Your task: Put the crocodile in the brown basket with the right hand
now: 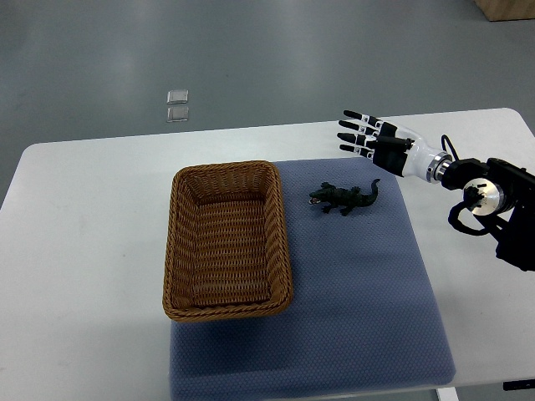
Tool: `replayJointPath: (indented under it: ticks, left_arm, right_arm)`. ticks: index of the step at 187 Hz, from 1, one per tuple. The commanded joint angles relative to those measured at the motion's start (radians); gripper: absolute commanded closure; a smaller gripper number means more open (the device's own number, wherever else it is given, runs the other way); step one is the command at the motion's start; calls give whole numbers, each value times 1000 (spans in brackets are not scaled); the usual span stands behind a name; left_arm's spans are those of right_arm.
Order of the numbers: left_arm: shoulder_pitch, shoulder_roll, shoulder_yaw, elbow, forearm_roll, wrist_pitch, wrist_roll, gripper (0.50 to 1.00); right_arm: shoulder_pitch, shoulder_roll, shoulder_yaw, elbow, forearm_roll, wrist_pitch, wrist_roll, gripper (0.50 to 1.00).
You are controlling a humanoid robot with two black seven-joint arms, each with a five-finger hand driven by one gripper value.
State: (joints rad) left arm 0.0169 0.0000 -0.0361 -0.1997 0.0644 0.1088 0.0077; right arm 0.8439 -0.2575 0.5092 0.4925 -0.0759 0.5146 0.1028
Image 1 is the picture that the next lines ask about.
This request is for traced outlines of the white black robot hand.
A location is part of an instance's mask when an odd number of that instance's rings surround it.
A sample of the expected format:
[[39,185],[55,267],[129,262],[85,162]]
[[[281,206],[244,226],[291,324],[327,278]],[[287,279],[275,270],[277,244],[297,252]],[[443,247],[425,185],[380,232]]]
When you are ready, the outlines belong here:
[[415,131],[367,114],[344,111],[337,133],[339,148],[370,160],[374,165],[399,177],[415,176],[435,184],[441,181],[452,155],[430,147]]

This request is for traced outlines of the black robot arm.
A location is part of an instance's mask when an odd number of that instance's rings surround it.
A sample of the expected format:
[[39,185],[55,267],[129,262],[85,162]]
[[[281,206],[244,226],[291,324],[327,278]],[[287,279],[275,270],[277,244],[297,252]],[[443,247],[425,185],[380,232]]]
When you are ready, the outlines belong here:
[[496,258],[524,272],[534,270],[534,176],[505,160],[490,158],[452,162],[441,184],[461,190],[449,224],[470,236],[490,235],[497,241]]

